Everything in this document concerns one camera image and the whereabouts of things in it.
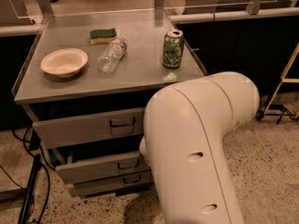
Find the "metal stand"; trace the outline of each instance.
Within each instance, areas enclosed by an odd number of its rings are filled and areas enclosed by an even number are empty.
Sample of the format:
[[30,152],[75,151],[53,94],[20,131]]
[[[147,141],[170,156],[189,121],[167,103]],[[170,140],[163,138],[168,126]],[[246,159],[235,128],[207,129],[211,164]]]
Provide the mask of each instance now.
[[32,165],[31,173],[29,176],[26,193],[25,193],[25,196],[24,196],[24,199],[22,202],[22,207],[21,207],[18,224],[26,224],[27,223],[29,209],[30,209],[30,206],[31,206],[33,198],[34,198],[33,193],[35,190],[36,176],[37,176],[37,172],[40,169],[40,167],[41,167],[40,155],[37,154],[37,155],[35,155],[34,163]]
[[[288,110],[284,105],[272,105],[276,95],[278,94],[278,91],[283,83],[299,83],[299,78],[286,78],[288,75],[297,55],[299,53],[299,43],[297,44],[295,50],[292,53],[291,58],[289,59],[286,67],[284,68],[279,83],[274,91],[272,91],[268,98],[266,99],[265,103],[263,104],[263,107],[257,111],[256,118],[258,120],[263,119],[264,116],[279,116],[277,120],[277,124],[281,121],[283,116],[289,116],[291,119],[298,119],[299,117],[299,111],[296,111],[294,114]],[[278,110],[281,111],[280,114],[270,113],[267,114],[268,110]]]

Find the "aluminum can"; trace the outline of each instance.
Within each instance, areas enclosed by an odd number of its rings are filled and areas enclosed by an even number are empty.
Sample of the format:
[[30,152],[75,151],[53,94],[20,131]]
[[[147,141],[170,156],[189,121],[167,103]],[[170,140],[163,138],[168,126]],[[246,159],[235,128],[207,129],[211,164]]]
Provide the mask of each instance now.
[[183,32],[177,29],[168,31],[164,37],[163,66],[172,69],[179,68],[183,50]]

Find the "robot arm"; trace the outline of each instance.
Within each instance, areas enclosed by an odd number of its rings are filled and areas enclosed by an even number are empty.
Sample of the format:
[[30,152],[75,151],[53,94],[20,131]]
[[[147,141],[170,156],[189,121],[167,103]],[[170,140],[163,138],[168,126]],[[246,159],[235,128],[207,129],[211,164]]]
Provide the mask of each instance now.
[[149,101],[145,144],[165,223],[244,223],[222,139],[256,113],[259,93],[233,72],[177,83]]

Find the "drawer handle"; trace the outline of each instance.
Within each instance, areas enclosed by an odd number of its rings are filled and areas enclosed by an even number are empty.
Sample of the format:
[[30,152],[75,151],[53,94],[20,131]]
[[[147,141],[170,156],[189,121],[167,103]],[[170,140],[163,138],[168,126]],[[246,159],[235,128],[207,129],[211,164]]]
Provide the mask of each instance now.
[[123,123],[123,124],[113,124],[112,120],[109,123],[110,123],[110,127],[112,127],[112,128],[120,128],[120,127],[135,125],[136,119],[135,119],[135,117],[133,117],[133,121],[132,122]]
[[139,160],[137,160],[137,164],[132,165],[132,166],[127,166],[127,167],[121,167],[121,164],[118,163],[119,169],[120,170],[127,170],[127,169],[132,169],[132,168],[136,168],[139,166]]
[[137,180],[129,181],[129,180],[127,180],[126,177],[124,177],[122,180],[123,180],[123,183],[124,183],[124,184],[137,183],[137,182],[139,182],[139,181],[141,180],[141,175],[138,176],[138,179],[137,179]]

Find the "speckled floor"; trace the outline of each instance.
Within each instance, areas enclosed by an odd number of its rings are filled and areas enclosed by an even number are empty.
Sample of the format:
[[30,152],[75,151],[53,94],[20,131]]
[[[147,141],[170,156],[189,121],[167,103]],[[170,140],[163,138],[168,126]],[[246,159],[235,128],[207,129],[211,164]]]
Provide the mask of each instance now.
[[[297,101],[287,103],[292,111]],[[225,136],[224,152],[246,224],[297,224],[299,220],[299,123],[284,117],[251,120]],[[17,131],[19,136],[25,130]],[[0,132],[0,164],[13,179],[26,186],[32,158],[11,131]],[[82,199],[50,170],[49,204],[42,223],[162,224],[163,214],[155,187],[149,191],[115,197],[114,194]],[[0,170],[0,190],[16,186]],[[35,209],[38,219],[46,197],[43,170],[38,174]],[[21,201],[0,203],[0,222],[17,223]]]

